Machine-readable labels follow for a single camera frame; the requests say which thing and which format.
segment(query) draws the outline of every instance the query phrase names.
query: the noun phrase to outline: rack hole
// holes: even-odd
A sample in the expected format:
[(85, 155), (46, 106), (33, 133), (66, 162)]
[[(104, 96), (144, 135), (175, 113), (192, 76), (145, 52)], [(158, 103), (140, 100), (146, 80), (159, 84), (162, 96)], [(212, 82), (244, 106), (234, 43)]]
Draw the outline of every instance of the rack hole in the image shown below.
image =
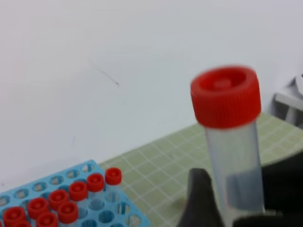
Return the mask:
[(105, 210), (99, 214), (99, 221), (102, 223), (109, 223), (112, 220), (114, 220), (114, 213), (109, 210)]
[(14, 197), (16, 199), (23, 199), (29, 195), (29, 190), (26, 188), (22, 188), (15, 192)]
[(68, 177), (68, 178), (76, 178), (77, 176), (79, 176), (79, 171), (78, 170), (76, 170), (76, 169), (72, 169), (72, 170), (70, 170), (70, 171), (68, 171), (67, 173), (66, 173), (66, 176)]
[(118, 214), (127, 214), (129, 210), (130, 207), (126, 202), (122, 202), (116, 205), (116, 212)]
[(62, 190), (65, 190), (66, 192), (68, 192), (68, 188), (69, 188), (68, 185), (62, 185), (58, 189), (62, 189)]
[(51, 193), (50, 192), (44, 192), (43, 194), (41, 194), (40, 196), (45, 198), (46, 200), (48, 200), (48, 197)]
[(89, 173), (89, 172), (93, 171), (94, 168), (95, 168), (94, 165), (86, 164), (82, 167), (82, 171), (85, 172), (85, 173)]
[(141, 224), (141, 218), (135, 214), (130, 215), (126, 220), (126, 224), (129, 227), (139, 227)]
[(97, 227), (97, 223), (95, 220), (89, 219), (82, 222), (81, 227)]
[(63, 176), (54, 176), (51, 178), (50, 183), (53, 185), (61, 184), (64, 181)]
[(80, 179), (75, 180), (75, 182), (78, 182), (78, 181), (86, 183), (86, 180), (84, 178), (80, 178)]
[(33, 186), (33, 190), (35, 192), (44, 191), (46, 188), (47, 188), (47, 184), (45, 182), (38, 182), (38, 183), (34, 184), (34, 186)]
[(110, 227), (124, 227), (124, 225), (117, 223), (117, 224), (113, 224)]
[(3, 195), (0, 197), (0, 207), (9, 204), (9, 202), (10, 202), (10, 197), (8, 195)]

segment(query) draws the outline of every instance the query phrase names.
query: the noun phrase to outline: scratch mark on wall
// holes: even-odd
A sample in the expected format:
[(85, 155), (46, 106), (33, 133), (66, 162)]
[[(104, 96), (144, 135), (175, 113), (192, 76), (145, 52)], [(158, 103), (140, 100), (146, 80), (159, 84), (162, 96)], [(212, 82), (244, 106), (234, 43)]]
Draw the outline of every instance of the scratch mark on wall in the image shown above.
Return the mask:
[(114, 79), (112, 78), (110, 75), (108, 75), (106, 72), (104, 72), (103, 70), (101, 70), (94, 62), (91, 58), (89, 58), (89, 61), (91, 63), (91, 65), (93, 67), (95, 67), (99, 72), (101, 72), (104, 76), (106, 76), (108, 79), (110, 79), (110, 81), (112, 81), (113, 83), (115, 83), (118, 87), (120, 86), (120, 84)]

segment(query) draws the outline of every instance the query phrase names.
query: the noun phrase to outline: capped tube in rack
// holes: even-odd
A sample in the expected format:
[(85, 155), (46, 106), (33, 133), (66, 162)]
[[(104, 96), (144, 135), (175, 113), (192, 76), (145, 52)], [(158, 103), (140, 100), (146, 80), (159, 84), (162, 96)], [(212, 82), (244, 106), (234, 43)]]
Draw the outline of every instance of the capped tube in rack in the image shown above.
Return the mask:
[(68, 193), (63, 189), (53, 191), (48, 197), (49, 205), (54, 212), (57, 212), (61, 203), (67, 202), (68, 200)]
[(75, 202), (68, 201), (58, 207), (60, 227), (77, 227), (79, 218), (78, 206)]
[(89, 191), (89, 207), (92, 210), (100, 210), (104, 206), (104, 178), (100, 173), (94, 173), (87, 177), (87, 189)]
[(3, 214), (3, 222), (5, 227), (12, 227), (15, 223), (26, 221), (26, 215), (21, 207), (8, 208)]
[(88, 209), (88, 190), (84, 182), (74, 182), (70, 185), (69, 189), (70, 199), (77, 203), (79, 209), (79, 218), (83, 218), (87, 215)]
[(48, 202), (42, 197), (35, 198), (28, 203), (27, 211), (32, 226), (35, 226), (39, 215), (49, 211)]
[(55, 213), (46, 212), (41, 214), (36, 220), (36, 227), (58, 227), (59, 222)]
[(116, 202), (119, 198), (120, 183), (122, 181), (121, 169), (117, 167), (111, 167), (105, 172), (105, 183), (107, 200), (109, 202)]
[(231, 227), (236, 218), (263, 211), (258, 78), (242, 66), (209, 70), (192, 81), (191, 97), (196, 119), (205, 129), (221, 214)]

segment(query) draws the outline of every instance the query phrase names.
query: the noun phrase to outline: clear plastic tube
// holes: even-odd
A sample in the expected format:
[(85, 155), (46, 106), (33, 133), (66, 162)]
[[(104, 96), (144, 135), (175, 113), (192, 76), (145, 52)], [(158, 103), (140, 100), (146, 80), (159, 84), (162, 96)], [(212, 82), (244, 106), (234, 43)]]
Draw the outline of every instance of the clear plastic tube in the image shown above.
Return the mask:
[(75, 202), (65, 202), (58, 207), (60, 227), (78, 227), (79, 209)]
[(120, 191), (120, 185), (106, 185), (106, 200), (109, 202), (117, 202), (120, 200), (119, 196), (119, 191)]
[(111, 167), (105, 172), (106, 183), (106, 200), (109, 202), (117, 202), (120, 200), (119, 192), (121, 190), (120, 183), (122, 181), (121, 169)]
[(92, 210), (100, 210), (104, 206), (104, 178), (100, 173), (94, 173), (87, 177), (89, 191), (89, 207)]
[(89, 191), (89, 207), (92, 210), (102, 209), (104, 206), (103, 197), (104, 197), (103, 191), (99, 191), (99, 192)]
[(84, 218), (87, 215), (87, 208), (88, 208), (88, 200), (83, 199), (81, 201), (76, 202), (79, 211), (79, 219)]
[(219, 130), (205, 128), (226, 227), (244, 215), (263, 212), (263, 184), (256, 123)]

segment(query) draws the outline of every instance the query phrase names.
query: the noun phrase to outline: black glove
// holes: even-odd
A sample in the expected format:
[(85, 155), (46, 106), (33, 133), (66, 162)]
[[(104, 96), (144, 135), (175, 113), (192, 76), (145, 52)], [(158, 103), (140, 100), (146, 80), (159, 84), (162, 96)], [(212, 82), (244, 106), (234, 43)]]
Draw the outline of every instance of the black glove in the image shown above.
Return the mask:
[[(303, 226), (303, 152), (262, 167), (265, 209), (234, 221), (234, 227)], [(224, 227), (209, 174), (194, 168), (188, 176), (188, 198), (177, 227)]]

